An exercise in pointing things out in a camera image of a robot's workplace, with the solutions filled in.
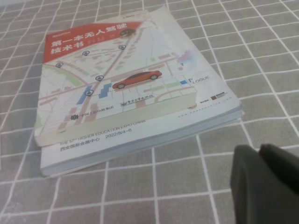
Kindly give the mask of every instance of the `table surface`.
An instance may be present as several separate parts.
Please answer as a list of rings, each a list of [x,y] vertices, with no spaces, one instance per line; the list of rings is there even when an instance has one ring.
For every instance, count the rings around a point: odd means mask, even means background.
[[[33,125],[44,38],[166,6],[241,99],[242,122],[62,177]],[[34,0],[0,7],[1,224],[232,224],[237,144],[299,155],[298,0]]]

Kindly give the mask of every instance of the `red car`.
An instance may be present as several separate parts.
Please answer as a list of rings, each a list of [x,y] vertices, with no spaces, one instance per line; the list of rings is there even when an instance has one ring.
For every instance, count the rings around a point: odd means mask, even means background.
[[[146,71],[146,72],[137,73],[137,74],[132,75],[118,83],[115,83],[112,86],[112,88],[113,89],[122,89],[126,85],[132,85],[132,84],[139,83],[139,82],[142,82],[145,80],[155,80],[161,75],[162,75],[162,73],[159,71]]]

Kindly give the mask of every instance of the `red title banner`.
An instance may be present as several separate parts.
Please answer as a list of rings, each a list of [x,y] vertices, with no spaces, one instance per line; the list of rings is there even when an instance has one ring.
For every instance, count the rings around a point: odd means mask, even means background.
[[[43,62],[49,62],[92,44],[109,41],[134,32],[141,22],[92,23],[46,37]]]

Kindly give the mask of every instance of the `black plastic object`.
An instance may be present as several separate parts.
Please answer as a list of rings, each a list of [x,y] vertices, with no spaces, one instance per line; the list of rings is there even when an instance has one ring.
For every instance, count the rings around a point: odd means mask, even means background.
[[[273,145],[235,148],[231,189],[237,224],[299,224],[299,158]]]

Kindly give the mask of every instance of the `stack of books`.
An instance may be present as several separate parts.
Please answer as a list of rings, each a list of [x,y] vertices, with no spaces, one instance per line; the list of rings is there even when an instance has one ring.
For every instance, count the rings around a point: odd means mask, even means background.
[[[44,175],[179,140],[241,114],[238,98],[164,7],[47,35],[35,125]]]

